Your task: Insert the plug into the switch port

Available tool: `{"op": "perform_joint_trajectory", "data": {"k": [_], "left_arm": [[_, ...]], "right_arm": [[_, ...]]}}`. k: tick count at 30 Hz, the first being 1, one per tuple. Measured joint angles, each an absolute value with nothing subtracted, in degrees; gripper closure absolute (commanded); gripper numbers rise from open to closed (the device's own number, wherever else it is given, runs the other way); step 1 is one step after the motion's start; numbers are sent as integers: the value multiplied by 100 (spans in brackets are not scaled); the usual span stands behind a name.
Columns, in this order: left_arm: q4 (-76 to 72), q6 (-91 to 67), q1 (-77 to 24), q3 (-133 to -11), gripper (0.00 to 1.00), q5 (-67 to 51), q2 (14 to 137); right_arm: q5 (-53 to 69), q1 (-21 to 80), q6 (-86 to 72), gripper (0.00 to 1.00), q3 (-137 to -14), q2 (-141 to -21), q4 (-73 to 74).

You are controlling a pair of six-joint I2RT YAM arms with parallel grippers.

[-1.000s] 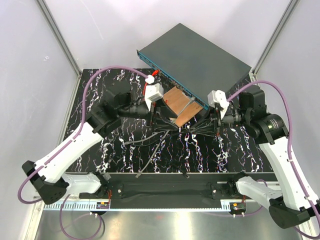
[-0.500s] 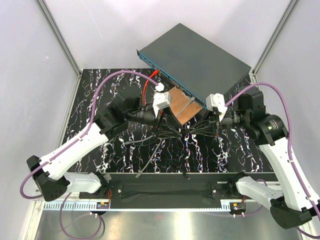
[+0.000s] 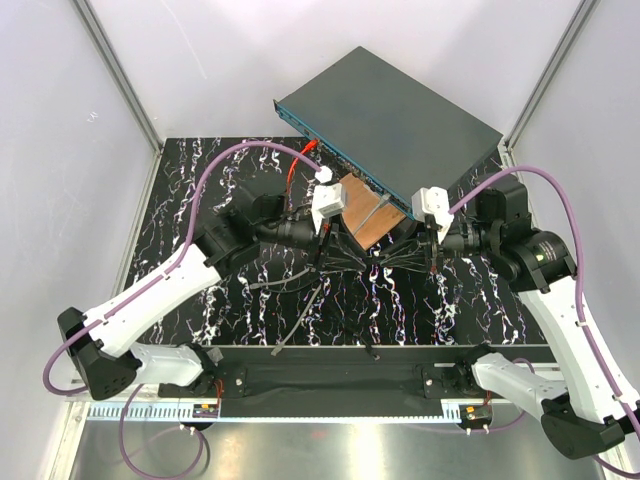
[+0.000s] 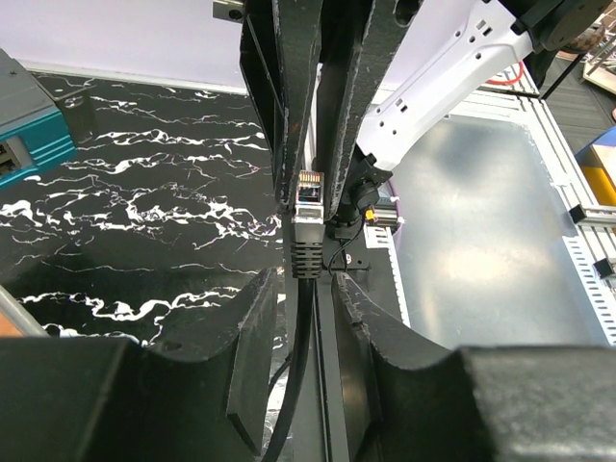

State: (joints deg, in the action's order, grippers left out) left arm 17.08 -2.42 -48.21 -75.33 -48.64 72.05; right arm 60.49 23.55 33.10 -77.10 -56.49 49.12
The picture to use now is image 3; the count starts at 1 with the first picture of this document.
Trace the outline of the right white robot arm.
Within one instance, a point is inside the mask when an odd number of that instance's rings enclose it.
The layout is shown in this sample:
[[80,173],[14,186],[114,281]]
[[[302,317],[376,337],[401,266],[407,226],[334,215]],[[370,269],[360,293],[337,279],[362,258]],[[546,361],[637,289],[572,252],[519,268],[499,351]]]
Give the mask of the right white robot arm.
[[639,393],[626,379],[587,307],[582,247],[534,226],[528,191],[511,172],[485,178],[457,204],[445,189],[411,198],[411,256],[420,266],[481,255],[534,317],[563,375],[547,380],[488,345],[446,369],[444,384],[462,395],[493,393],[537,419],[569,459],[598,458],[639,431]]

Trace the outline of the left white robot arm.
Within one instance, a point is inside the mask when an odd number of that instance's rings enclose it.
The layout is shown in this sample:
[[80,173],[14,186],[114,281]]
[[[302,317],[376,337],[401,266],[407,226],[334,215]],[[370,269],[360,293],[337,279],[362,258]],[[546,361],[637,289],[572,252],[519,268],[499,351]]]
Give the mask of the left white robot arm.
[[96,401],[132,385],[169,384],[196,396],[215,386],[217,361],[195,344],[144,345],[139,337],[197,293],[256,260],[264,243],[306,251],[314,270],[332,260],[364,268],[364,253],[342,232],[347,206],[340,184],[315,189],[310,211],[291,217],[281,194],[243,193],[208,221],[191,229],[184,244],[156,269],[111,300],[58,317],[67,353]]

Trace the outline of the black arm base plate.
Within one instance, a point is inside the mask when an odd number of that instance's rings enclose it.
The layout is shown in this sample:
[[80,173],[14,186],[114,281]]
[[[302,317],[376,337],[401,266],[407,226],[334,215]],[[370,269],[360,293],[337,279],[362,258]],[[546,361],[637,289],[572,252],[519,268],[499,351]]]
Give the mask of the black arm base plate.
[[497,350],[475,347],[224,347],[204,367],[203,379],[192,387],[161,383],[159,393],[206,396],[221,391],[226,398],[255,397],[277,389],[292,391],[391,391],[423,396],[433,372],[443,364],[454,379],[470,375],[471,364]]

